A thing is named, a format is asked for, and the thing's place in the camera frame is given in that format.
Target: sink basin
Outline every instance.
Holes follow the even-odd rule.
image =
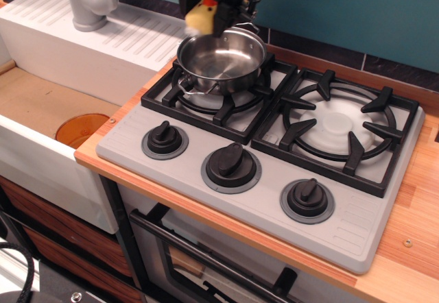
[[[176,55],[184,22],[124,4],[94,32],[77,31],[72,19],[69,0],[14,0],[0,9],[8,52],[0,60],[16,63],[0,75],[0,175],[116,233],[99,176],[54,134],[82,112],[111,116]]]

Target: stainless steel pot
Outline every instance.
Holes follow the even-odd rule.
[[[252,32],[232,27],[219,38],[212,35],[188,37],[177,50],[177,59],[186,75],[178,85],[188,95],[230,95],[249,89],[258,78],[267,49]],[[182,83],[193,83],[196,92]]]

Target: burner cap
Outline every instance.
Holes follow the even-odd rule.
[[[300,121],[316,119],[317,123],[301,138],[313,147],[332,154],[349,154],[348,133],[354,132],[365,150],[372,147],[375,135],[363,127],[371,122],[369,114],[361,112],[359,106],[350,101],[332,98],[316,103],[315,110],[307,110]]]

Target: yellow toy duck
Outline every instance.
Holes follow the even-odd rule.
[[[185,32],[189,36],[201,36],[213,33],[213,17],[217,12],[218,2],[201,0],[197,6],[186,14]]]

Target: gray faucet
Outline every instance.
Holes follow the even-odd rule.
[[[73,25],[79,31],[89,32],[103,27],[106,15],[117,8],[117,0],[70,0]]]

